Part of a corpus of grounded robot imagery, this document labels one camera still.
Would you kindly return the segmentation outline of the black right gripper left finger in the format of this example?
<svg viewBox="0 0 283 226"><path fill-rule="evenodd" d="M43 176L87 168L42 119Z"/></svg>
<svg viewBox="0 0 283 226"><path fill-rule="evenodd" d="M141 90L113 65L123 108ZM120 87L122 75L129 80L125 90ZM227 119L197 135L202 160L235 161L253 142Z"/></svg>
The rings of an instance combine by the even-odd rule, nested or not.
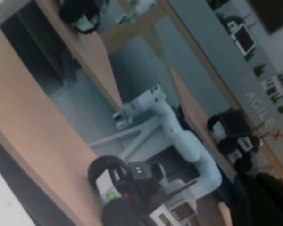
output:
<svg viewBox="0 0 283 226"><path fill-rule="evenodd" d="M253 176L238 175L234 189L234 226L275 226L281 222L281 213L275 203Z"/></svg>

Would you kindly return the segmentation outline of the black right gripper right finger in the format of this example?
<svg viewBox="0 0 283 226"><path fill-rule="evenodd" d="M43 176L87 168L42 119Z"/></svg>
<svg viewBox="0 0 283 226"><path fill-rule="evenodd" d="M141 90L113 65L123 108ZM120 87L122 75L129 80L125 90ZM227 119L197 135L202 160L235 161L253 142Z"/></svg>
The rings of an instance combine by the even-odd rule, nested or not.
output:
<svg viewBox="0 0 283 226"><path fill-rule="evenodd" d="M257 180L283 215L283 181L267 173L258 173Z"/></svg>

